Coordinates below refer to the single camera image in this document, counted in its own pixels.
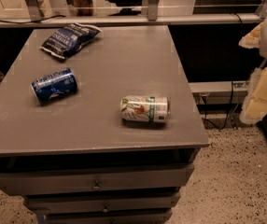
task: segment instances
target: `blue snack bag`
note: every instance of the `blue snack bag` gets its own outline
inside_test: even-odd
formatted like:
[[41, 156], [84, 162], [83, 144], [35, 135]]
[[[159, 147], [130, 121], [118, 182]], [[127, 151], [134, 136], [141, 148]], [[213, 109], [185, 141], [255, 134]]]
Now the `blue snack bag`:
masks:
[[52, 34], [40, 48], [57, 58], [66, 59], [82, 49], [101, 31], [93, 25], [69, 24]]

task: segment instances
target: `cable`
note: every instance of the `cable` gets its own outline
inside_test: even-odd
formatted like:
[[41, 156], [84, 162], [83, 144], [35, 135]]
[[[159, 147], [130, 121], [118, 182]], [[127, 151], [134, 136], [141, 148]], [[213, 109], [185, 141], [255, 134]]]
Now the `cable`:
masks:
[[239, 20], [239, 23], [240, 23], [240, 38], [242, 38], [243, 37], [243, 26], [244, 26], [243, 21], [242, 21], [241, 17], [237, 13], [232, 13], [232, 15], [236, 16], [238, 18], [238, 20]]
[[64, 17], [65, 17], [64, 15], [54, 15], [54, 16], [43, 18], [43, 19], [36, 20], [36, 21], [8, 21], [8, 20], [0, 20], [0, 22], [11, 23], [11, 24], [26, 24], [26, 23], [38, 23], [38, 22], [46, 21], [46, 20], [53, 19], [53, 18], [64, 18]]
[[[230, 101], [229, 101], [229, 105], [232, 104], [232, 100], [233, 100], [233, 81], [231, 81], [231, 95], [230, 95]], [[230, 114], [230, 108], [228, 108], [227, 110], [227, 114], [226, 114], [226, 118], [225, 118], [225, 121], [224, 121], [224, 124], [222, 127], [218, 127], [217, 124], [215, 124], [213, 121], [209, 120], [207, 118], [207, 109], [206, 109], [206, 106], [207, 106], [207, 102], [205, 102], [205, 115], [204, 115], [204, 118], [203, 118], [203, 121], [204, 123], [206, 122], [209, 122], [211, 123], [215, 128], [219, 129], [220, 131], [223, 130], [225, 127], [226, 127], [226, 124], [227, 124], [227, 121], [228, 121], [228, 116]]]

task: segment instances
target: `white can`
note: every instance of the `white can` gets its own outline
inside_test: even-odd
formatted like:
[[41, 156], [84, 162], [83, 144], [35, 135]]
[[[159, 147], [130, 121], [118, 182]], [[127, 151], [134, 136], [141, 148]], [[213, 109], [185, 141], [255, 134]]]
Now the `white can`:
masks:
[[170, 114], [170, 101], [166, 97], [128, 95], [122, 98], [120, 111], [126, 120], [164, 123]]

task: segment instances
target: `speckled floor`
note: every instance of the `speckled floor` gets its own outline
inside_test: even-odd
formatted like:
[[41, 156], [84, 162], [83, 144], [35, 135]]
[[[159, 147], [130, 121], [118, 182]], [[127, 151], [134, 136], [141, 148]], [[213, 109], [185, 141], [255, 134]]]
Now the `speckled floor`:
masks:
[[[214, 122], [223, 121], [220, 117]], [[166, 224], [267, 224], [267, 139], [260, 128], [207, 129], [210, 147]], [[0, 191], [0, 224], [37, 223], [21, 197]]]

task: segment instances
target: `cabinet top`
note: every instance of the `cabinet top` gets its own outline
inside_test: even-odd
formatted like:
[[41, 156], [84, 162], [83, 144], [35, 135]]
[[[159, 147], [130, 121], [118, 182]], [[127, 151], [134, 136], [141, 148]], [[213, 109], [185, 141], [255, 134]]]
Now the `cabinet top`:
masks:
[[[168, 27], [102, 30], [65, 61], [40, 49], [56, 29], [32, 32], [0, 86], [0, 156], [208, 145]], [[77, 77], [78, 92], [40, 105], [32, 81], [66, 67]], [[129, 94], [168, 97], [166, 124], [124, 121], [119, 103]]]

